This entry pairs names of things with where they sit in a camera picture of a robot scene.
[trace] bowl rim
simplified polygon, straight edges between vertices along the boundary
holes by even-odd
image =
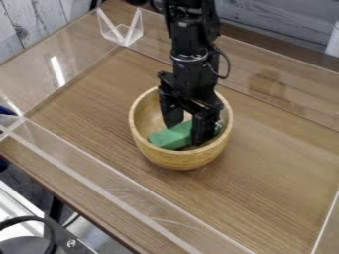
[[[216,92],[218,98],[221,99],[224,105],[225,105],[225,109],[228,110],[228,113],[229,113],[229,116],[228,116],[228,127],[225,129],[225,131],[222,132],[222,135],[216,139],[216,141],[213,143],[210,143],[209,145],[201,147],[201,148],[197,148],[197,149],[193,149],[193,150],[188,150],[188,151],[173,151],[173,150],[168,150],[168,149],[164,149],[164,148],[160,148],[157,146],[154,146],[153,144],[150,144],[146,139],[140,135],[138,131],[137,131],[137,128],[134,126],[134,122],[133,122],[133,113],[134,113],[134,109],[136,109],[136,106],[138,105],[140,101],[144,99],[144,97],[150,94],[154,90],[157,90],[157,86],[152,87],[150,89],[148,89],[137,98],[136,100],[133,101],[132,103],[132,106],[130,106],[130,109],[129,109],[129,113],[128,113],[128,123],[129,123],[129,129],[130,129],[130,132],[132,132],[132,135],[134,135],[137,137],[137,140],[142,143],[142,145],[145,145],[148,148],[158,151],[158,152],[164,152],[166,153],[168,155],[194,155],[194,154],[200,154],[208,150],[210,150],[212,148],[217,147],[222,141],[228,138],[228,136],[230,135],[230,131],[232,131],[232,128],[233,128],[233,110],[232,110],[232,107],[230,107],[230,104],[228,102],[228,100],[225,99],[225,97],[218,93]]]

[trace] wooden bowl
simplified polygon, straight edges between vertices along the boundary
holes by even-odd
[[[233,111],[222,95],[217,93],[217,96],[225,105],[225,110],[221,112],[224,129],[202,146],[185,151],[161,149],[146,140],[150,133],[165,128],[158,106],[157,87],[145,91],[134,100],[128,116],[130,133],[140,152],[152,163],[165,169],[186,171],[202,167],[221,154],[233,127]]]

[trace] screw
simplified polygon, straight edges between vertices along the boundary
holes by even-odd
[[[68,247],[69,247],[69,248],[74,248],[76,245],[77,245],[77,242],[76,242],[74,240],[69,240],[69,241],[68,241]]]

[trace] green sponge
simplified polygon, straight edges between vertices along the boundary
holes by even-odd
[[[161,130],[148,136],[149,142],[168,150],[177,150],[190,145],[190,130],[193,121],[177,124],[170,129]]]

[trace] wooden table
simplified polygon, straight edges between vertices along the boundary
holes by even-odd
[[[106,12],[116,8],[126,7],[118,1],[106,3],[104,7]],[[244,52],[249,50],[250,46],[244,48]],[[264,51],[257,51],[260,58],[250,56],[253,68],[272,58],[269,52],[264,56]],[[230,50],[230,54],[236,56],[237,51]],[[314,69],[292,59],[284,59],[282,65],[269,67],[278,72],[290,65],[298,65],[300,73],[310,73]],[[220,86],[218,92],[234,110],[234,130],[224,154],[212,164],[192,172],[158,169],[134,147],[126,115],[140,93],[157,85],[156,72],[165,69],[170,69],[165,63],[120,48],[26,116],[254,253],[310,253],[337,191],[339,133]],[[264,67],[261,71],[262,75],[270,75],[264,84],[276,82],[278,77],[273,72],[264,72]],[[328,82],[333,82],[337,73],[316,71],[328,75]],[[234,73],[230,82],[241,80],[237,70]],[[252,75],[253,83],[260,83],[260,79],[261,76]],[[0,151],[136,252],[185,253],[180,246],[145,227],[15,140],[6,138]],[[113,184],[109,174],[96,174],[88,168],[81,174],[88,174],[97,183]]]

